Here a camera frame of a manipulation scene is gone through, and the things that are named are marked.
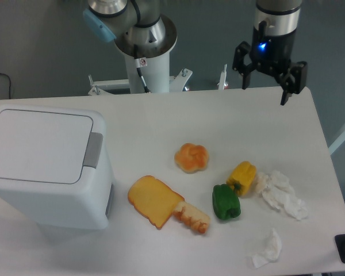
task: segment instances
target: blue light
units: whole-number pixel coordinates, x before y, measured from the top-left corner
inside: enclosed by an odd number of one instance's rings
[[[261,51],[264,51],[265,49],[266,49],[266,45],[267,45],[267,43],[260,43],[259,45],[258,45],[258,49],[260,49]]]

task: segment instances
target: crumpled tissue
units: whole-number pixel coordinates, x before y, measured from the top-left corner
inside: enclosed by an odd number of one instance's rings
[[[308,216],[305,202],[296,197],[294,188],[290,185],[289,178],[279,171],[271,175],[258,172],[255,182],[255,191],[274,209],[283,209],[288,215],[297,220]]]
[[[270,236],[267,238],[266,248],[252,256],[254,267],[257,269],[270,262],[275,262],[281,252],[282,243],[280,236],[277,234],[275,228],[272,228]]]

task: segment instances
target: bread slice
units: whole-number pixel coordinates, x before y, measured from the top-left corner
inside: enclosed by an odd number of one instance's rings
[[[162,181],[146,175],[129,189],[128,200],[151,224],[161,229],[184,198]]]
[[[191,229],[201,234],[207,231],[211,221],[207,214],[185,201],[179,202],[172,214],[178,220],[183,221],[185,225],[190,226]]]

